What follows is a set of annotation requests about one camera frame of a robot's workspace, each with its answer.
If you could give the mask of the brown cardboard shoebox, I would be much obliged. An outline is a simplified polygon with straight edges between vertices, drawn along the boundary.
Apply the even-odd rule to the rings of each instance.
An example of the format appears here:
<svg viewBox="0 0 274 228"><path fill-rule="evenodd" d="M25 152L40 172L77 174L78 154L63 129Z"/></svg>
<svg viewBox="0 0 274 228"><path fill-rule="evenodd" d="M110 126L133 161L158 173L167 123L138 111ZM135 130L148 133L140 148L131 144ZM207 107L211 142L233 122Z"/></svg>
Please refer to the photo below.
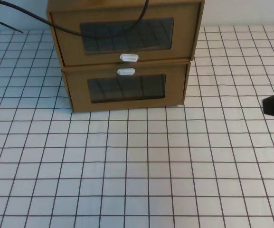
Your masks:
<svg viewBox="0 0 274 228"><path fill-rule="evenodd" d="M188 59L195 54L202 0L50 0L47 18L63 67Z"/></svg>
<svg viewBox="0 0 274 228"><path fill-rule="evenodd" d="M120 76L119 68L135 74ZM62 72L73 112L95 112L184 104L190 62L75 67Z"/></svg>

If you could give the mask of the white grid tablecloth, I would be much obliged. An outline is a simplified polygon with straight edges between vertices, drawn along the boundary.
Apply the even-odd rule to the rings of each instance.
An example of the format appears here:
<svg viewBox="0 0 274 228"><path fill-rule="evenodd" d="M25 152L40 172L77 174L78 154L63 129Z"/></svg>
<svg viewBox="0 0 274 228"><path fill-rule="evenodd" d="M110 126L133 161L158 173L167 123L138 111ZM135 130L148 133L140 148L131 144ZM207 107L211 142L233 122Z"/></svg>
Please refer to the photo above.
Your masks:
<svg viewBox="0 0 274 228"><path fill-rule="evenodd" d="M274 228L274 26L202 27L184 105L73 113L50 31L0 31L0 228Z"/></svg>

